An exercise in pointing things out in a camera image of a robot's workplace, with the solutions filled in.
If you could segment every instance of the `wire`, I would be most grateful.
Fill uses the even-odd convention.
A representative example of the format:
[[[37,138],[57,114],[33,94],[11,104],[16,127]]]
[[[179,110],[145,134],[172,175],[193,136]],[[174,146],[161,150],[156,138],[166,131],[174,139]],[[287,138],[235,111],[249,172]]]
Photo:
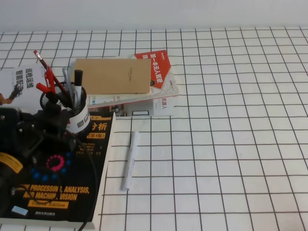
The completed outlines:
[[[46,119],[43,119],[43,118],[40,118],[40,117],[37,117],[35,115],[31,115],[31,114],[27,114],[27,116],[30,116],[32,117],[33,119],[35,120],[39,120],[41,122],[44,122],[44,123],[47,123],[49,125],[52,125],[52,126],[55,126],[57,127],[58,129],[60,129],[61,131],[64,131],[66,132],[72,139],[74,139],[76,141],[76,143],[78,145],[80,145],[83,150],[87,153],[88,157],[89,157],[89,160],[91,162],[91,165],[92,165],[92,170],[93,170],[93,175],[94,175],[94,188],[95,188],[95,195],[94,195],[94,201],[93,201],[93,204],[92,204],[92,208],[91,208],[91,211],[87,217],[87,219],[82,223],[82,225],[80,226],[80,228],[78,229],[78,231],[82,231],[85,226],[87,225],[88,223],[88,220],[91,218],[91,214],[94,212],[94,209],[95,209],[95,204],[96,204],[96,198],[98,196],[98,178],[97,178],[97,171],[96,171],[96,167],[95,167],[95,164],[94,164],[94,161],[92,159],[92,156],[90,155],[89,151],[87,150],[86,146],[73,134],[71,133],[70,131],[68,131],[67,129],[65,128],[62,128],[61,126],[59,125],[56,125]]]

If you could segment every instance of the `white wall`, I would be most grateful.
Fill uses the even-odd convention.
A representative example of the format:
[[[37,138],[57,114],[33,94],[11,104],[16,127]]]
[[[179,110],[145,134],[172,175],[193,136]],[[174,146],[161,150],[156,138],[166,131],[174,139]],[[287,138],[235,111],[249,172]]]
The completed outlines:
[[[0,31],[304,26],[307,0],[0,0]]]

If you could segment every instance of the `brown notebook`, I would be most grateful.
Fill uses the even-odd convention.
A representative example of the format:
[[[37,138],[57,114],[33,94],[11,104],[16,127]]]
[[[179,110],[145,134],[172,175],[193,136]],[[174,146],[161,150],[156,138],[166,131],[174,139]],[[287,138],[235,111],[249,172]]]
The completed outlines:
[[[76,59],[74,70],[88,95],[150,92],[151,59]]]

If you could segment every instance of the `book cover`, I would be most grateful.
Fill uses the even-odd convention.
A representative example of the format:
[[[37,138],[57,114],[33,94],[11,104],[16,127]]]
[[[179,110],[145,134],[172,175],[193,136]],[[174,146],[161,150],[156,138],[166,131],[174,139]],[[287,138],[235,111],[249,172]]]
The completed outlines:
[[[41,110],[39,99],[42,92],[36,88],[36,84],[46,84],[44,73],[41,64],[0,71],[0,106],[20,108],[32,114]]]
[[[101,212],[115,116],[111,114],[111,117],[104,117],[100,112],[91,112],[90,117],[90,132],[78,135],[78,138],[85,144],[95,163],[98,197],[95,198],[90,159],[77,145],[72,153],[41,155],[36,167],[25,169],[25,177],[19,182],[36,200],[49,201],[58,195],[59,190],[60,199],[41,205],[32,200],[24,189],[19,188],[11,197],[0,223],[79,228],[89,216],[93,203],[96,203],[94,214]],[[52,171],[45,171],[43,167],[56,171],[59,180]],[[93,229],[95,219],[98,219],[98,216],[93,216],[92,213],[86,228]]]
[[[83,71],[82,86],[88,95],[150,92],[148,59],[76,59],[74,70]]]
[[[179,94],[166,50],[134,54],[130,58],[151,59],[150,94],[146,96],[138,94],[90,95],[87,97],[89,108],[153,100]]]

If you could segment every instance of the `white pen holder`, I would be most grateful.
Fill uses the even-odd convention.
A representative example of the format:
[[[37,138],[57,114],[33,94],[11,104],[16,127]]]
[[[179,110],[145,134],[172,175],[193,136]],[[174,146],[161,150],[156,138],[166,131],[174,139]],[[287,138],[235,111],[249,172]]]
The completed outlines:
[[[81,92],[80,106],[75,109],[74,115],[69,119],[66,129],[72,133],[83,131],[90,123],[89,109],[86,103],[87,93],[84,88]]]
[[[66,86],[65,82],[61,83],[63,88],[68,92],[68,88]],[[77,108],[74,108],[73,110],[69,109],[71,112],[71,117],[69,119],[69,122],[67,124],[66,129],[74,134],[79,133],[83,131],[90,123],[90,115],[89,115],[89,109],[86,104],[87,101],[87,93],[84,88],[81,88],[81,103],[80,106]],[[61,97],[63,97],[63,94],[58,86],[55,86],[55,92],[56,94],[59,94]],[[45,104],[47,103],[48,99],[46,95],[43,93],[40,99],[40,105],[42,109],[44,109]]]

